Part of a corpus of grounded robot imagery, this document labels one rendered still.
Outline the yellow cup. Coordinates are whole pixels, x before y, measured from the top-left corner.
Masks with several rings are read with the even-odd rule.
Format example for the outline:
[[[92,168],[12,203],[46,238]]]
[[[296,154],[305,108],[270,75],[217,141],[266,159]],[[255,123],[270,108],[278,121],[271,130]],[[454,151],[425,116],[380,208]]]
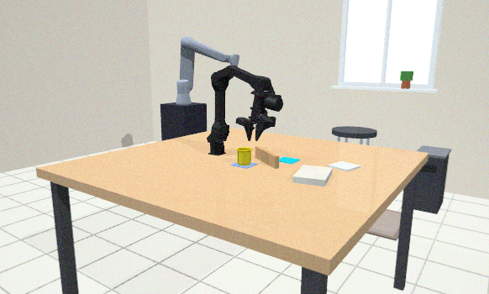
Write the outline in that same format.
[[[238,157],[238,164],[239,165],[250,165],[251,163],[251,148],[238,148],[237,150],[237,157]]]

